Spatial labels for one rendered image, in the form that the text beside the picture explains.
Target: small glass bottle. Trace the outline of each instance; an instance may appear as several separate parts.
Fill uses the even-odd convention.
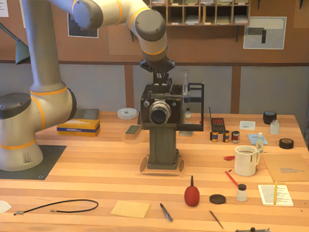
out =
[[[245,202],[248,200],[247,198],[247,186],[243,183],[238,185],[238,191],[237,191],[237,196],[236,200],[239,202]]]
[[[186,119],[191,118],[191,112],[190,112],[190,108],[189,107],[186,109],[186,112],[185,112],[184,116],[185,116]]]
[[[262,153],[264,150],[264,139],[263,139],[263,133],[258,133],[258,137],[256,138],[256,150],[259,151],[259,153]]]

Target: screwdriver set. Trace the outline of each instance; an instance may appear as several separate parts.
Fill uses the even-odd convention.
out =
[[[209,107],[209,118],[210,118],[210,124],[211,124],[211,131],[218,131],[219,134],[223,134],[223,132],[226,130],[226,125],[224,123],[224,118],[222,117],[216,117],[212,118],[211,108]]]

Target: blue stripe on box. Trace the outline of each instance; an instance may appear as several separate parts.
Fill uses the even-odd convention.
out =
[[[57,131],[59,132],[88,132],[95,133],[100,128],[100,124],[98,124],[96,129],[77,129],[77,128],[60,128],[57,127]]]

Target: wooden shelf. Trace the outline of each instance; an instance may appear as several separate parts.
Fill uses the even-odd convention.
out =
[[[165,3],[154,3],[152,0],[143,0],[149,8],[158,11],[164,18],[167,26],[216,26],[216,25],[249,25],[251,0],[248,3],[238,4],[232,0],[228,4],[185,4],[186,0],[166,0]],[[186,23],[198,17],[196,23]]]

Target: shelf bracket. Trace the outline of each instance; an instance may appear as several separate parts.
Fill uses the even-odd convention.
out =
[[[238,32],[239,32],[240,26],[237,26],[236,28],[236,43],[238,41]]]
[[[134,33],[130,30],[131,37],[132,37],[132,42],[134,42]]]

